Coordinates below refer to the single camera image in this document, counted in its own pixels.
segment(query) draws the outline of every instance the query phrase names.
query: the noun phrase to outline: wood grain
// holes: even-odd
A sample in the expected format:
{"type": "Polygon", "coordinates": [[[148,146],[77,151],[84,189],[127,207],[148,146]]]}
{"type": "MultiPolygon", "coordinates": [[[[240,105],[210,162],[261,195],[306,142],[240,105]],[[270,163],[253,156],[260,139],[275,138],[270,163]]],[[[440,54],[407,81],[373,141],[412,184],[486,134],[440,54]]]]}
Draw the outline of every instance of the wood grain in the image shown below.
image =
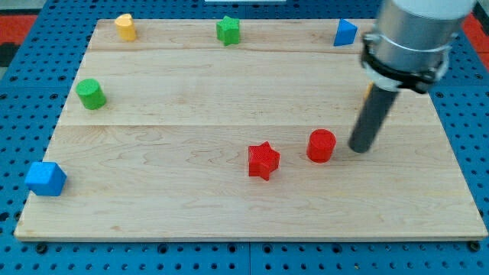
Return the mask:
{"type": "MultiPolygon", "coordinates": [[[[361,30],[372,21],[353,21],[361,30]]],[[[30,194],[22,241],[447,241],[487,236],[428,96],[402,92],[371,152],[346,141],[369,83],[361,45],[332,47],[337,21],[136,20],[118,39],[102,20],[47,149],[68,180],[30,194]],[[311,131],[338,143],[311,162],[311,131]],[[269,182],[248,176],[248,145],[281,153],[269,182]]]]}

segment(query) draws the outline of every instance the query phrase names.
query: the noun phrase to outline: green cylinder block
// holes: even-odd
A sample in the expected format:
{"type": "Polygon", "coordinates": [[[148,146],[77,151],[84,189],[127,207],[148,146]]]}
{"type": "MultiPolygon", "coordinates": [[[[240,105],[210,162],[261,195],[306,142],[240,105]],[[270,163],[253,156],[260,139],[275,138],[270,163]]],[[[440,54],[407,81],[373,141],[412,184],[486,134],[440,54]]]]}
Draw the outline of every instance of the green cylinder block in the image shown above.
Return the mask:
{"type": "Polygon", "coordinates": [[[98,109],[107,101],[99,82],[95,79],[84,79],[79,82],[76,85],[76,94],[88,110],[98,109]]]}

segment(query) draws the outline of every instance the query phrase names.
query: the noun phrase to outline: metal cylinder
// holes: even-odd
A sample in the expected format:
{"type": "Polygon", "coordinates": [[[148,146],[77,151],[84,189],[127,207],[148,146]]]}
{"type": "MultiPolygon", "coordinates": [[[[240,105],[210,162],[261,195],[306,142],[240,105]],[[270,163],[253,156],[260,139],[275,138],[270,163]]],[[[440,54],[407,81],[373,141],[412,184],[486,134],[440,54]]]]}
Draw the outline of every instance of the metal cylinder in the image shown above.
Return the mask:
{"type": "Polygon", "coordinates": [[[372,51],[405,72],[436,69],[475,0],[385,0],[372,34],[372,51]]]}
{"type": "Polygon", "coordinates": [[[348,141],[348,146],[353,151],[365,153],[370,149],[398,95],[398,92],[385,91],[376,85],[372,85],[348,141]]]}

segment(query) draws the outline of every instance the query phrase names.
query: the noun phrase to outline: red star block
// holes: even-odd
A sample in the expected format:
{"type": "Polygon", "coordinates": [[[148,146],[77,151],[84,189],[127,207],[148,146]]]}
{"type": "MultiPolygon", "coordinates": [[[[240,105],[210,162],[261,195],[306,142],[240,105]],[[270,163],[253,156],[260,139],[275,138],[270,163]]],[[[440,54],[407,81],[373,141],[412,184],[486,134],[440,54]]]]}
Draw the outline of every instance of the red star block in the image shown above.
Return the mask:
{"type": "Polygon", "coordinates": [[[280,154],[272,149],[268,141],[260,146],[248,147],[249,176],[261,176],[270,179],[270,173],[278,168],[280,154]]]}

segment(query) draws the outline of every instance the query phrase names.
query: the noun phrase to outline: green star block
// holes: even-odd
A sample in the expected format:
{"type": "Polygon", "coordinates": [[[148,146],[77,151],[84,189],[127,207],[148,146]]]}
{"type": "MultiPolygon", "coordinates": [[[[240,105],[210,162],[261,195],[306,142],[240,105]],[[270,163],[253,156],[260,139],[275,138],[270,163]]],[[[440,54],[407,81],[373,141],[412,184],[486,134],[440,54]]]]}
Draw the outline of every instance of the green star block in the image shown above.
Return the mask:
{"type": "Polygon", "coordinates": [[[225,16],[217,22],[217,39],[224,42],[224,46],[229,44],[239,44],[239,19],[225,16]]]}

